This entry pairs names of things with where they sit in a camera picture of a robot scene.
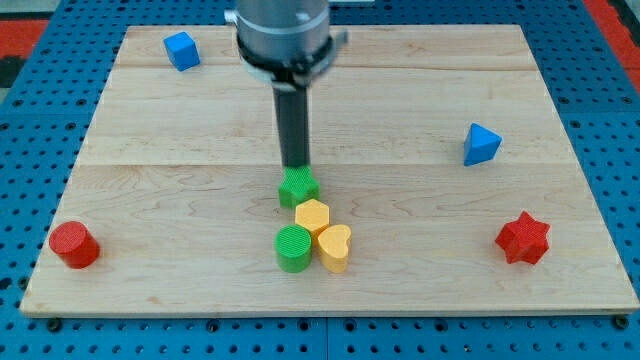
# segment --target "red star block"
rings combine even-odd
[[[496,243],[507,255],[508,264],[526,261],[535,265],[549,249],[547,232],[550,227],[523,211],[518,220],[505,224]]]

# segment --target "yellow block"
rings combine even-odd
[[[334,225],[323,231],[318,237],[320,261],[327,270],[341,273],[347,269],[349,248],[351,247],[351,228],[347,225]]]
[[[311,199],[296,206],[296,225],[307,229],[313,245],[318,245],[318,235],[329,227],[329,206]]]

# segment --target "green block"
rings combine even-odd
[[[311,235],[298,225],[285,226],[273,242],[278,266],[286,272],[297,273],[311,263]]]
[[[309,165],[284,167],[284,179],[278,188],[280,206],[294,209],[298,204],[320,197],[320,185],[313,178]]]

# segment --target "wooden board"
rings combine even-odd
[[[162,39],[187,30],[183,73]],[[344,274],[317,254],[276,265],[293,221],[271,90],[224,27],[132,27],[52,228],[102,244],[71,271],[45,243],[22,301],[32,317],[484,316],[639,307],[518,26],[352,27],[312,90],[312,162],[332,222],[353,229]],[[465,168],[471,122],[504,137]],[[536,266],[494,243],[526,209],[551,224]]]

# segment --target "blue cube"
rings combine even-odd
[[[464,166],[493,159],[501,142],[498,134],[476,123],[471,124],[464,142]]]
[[[200,64],[196,43],[186,32],[177,33],[164,39],[164,47],[167,50],[169,60],[178,71],[184,71]]]

